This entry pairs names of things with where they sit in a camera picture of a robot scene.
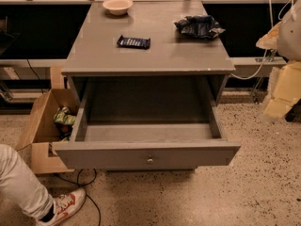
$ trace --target small bowl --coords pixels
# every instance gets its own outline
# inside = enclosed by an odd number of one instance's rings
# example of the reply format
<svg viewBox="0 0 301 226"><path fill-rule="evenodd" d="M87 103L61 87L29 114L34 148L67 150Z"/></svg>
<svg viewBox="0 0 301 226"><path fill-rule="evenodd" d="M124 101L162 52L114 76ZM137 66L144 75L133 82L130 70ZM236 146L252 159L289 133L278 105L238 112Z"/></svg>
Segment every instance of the small bowl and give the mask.
<svg viewBox="0 0 301 226"><path fill-rule="evenodd" d="M126 14L132 4L132 0L106 0L103 2L103 7L108 9L111 14L120 16Z"/></svg>

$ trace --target black package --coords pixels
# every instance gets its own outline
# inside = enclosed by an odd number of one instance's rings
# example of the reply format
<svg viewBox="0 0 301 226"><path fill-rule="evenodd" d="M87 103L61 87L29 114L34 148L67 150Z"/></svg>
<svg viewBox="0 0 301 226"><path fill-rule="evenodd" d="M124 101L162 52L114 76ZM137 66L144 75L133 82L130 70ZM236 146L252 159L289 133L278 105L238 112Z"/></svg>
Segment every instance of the black package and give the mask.
<svg viewBox="0 0 301 226"><path fill-rule="evenodd" d="M211 15L186 16L175 25L180 33L200 39L213 39L225 31Z"/></svg>
<svg viewBox="0 0 301 226"><path fill-rule="evenodd" d="M117 45L126 48L149 49L151 47L151 39L124 38L121 35Z"/></svg>

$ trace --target white pants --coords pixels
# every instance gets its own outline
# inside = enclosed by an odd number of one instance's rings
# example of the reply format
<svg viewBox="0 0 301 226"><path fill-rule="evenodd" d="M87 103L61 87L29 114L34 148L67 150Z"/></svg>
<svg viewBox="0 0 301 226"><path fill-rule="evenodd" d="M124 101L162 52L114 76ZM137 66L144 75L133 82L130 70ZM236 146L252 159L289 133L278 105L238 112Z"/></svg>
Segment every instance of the white pants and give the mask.
<svg viewBox="0 0 301 226"><path fill-rule="evenodd" d="M0 144L0 191L17 203L24 214L36 219L43 218L54 203L19 154L3 144Z"/></svg>

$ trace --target table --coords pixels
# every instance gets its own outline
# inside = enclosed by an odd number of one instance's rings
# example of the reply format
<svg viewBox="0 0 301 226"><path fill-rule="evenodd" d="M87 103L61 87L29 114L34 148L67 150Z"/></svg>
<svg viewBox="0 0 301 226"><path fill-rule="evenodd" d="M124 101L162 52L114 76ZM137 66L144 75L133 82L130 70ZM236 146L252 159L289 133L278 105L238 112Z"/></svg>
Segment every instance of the table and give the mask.
<svg viewBox="0 0 301 226"><path fill-rule="evenodd" d="M62 70L79 106L68 145L70 168L186 170L228 165L216 105L234 71L219 38L198 40L174 22L205 15L198 1L134 2L110 15L95 2ZM120 36L150 38L149 50L120 48Z"/></svg>

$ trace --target black cable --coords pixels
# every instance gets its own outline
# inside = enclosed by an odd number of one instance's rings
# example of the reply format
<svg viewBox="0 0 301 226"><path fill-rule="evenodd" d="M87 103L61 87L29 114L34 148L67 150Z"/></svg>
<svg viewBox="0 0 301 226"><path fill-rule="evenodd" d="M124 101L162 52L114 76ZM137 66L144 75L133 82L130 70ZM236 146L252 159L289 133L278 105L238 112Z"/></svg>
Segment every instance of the black cable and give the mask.
<svg viewBox="0 0 301 226"><path fill-rule="evenodd" d="M58 173L54 173L54 176L57 177L57 178L59 178L59 179L61 179L61 180L63 180L63 181L65 181L65 182L71 183L71 184L73 184L73 185L77 185L78 187L80 187L80 186L88 186L88 185L92 184L92 183L95 181L96 177L97 177L97 171L96 171L95 169L94 169L93 171L94 171L94 178L93 178L90 182L85 183L85 184L80 184L80 183L79 183L80 174L83 172L83 169L81 169L81 170L78 172L78 174L77 174L77 179L76 179L76 183L73 182L73 181L71 181L71 180L68 180L68 179L66 179L66 178L63 178L63 177L59 176ZM102 222L102 214L101 214L101 210L100 210L100 208L98 207L98 205L96 204L96 202L95 202L95 201L94 201L87 193L86 193L86 196L92 201L92 203L93 203L94 206L96 207L96 209L97 209L97 211L98 211L98 216L99 216L97 225L98 225L98 226L101 226L101 222Z"/></svg>
<svg viewBox="0 0 301 226"><path fill-rule="evenodd" d="M28 65L29 65L30 70L36 75L36 77L37 77L38 80L40 81L40 78L39 78L38 74L37 74L37 73L35 72L35 70L31 67L31 64L30 64L30 62L29 62L29 59L27 60L27 63L28 63Z"/></svg>
<svg viewBox="0 0 301 226"><path fill-rule="evenodd" d="M20 151L22 151L22 150L24 150L26 147L28 147L28 146L30 146L31 144L28 144L28 145L26 145L26 146L24 146L24 147L22 147L22 148L20 148L19 150L16 150L17 152L20 152Z"/></svg>

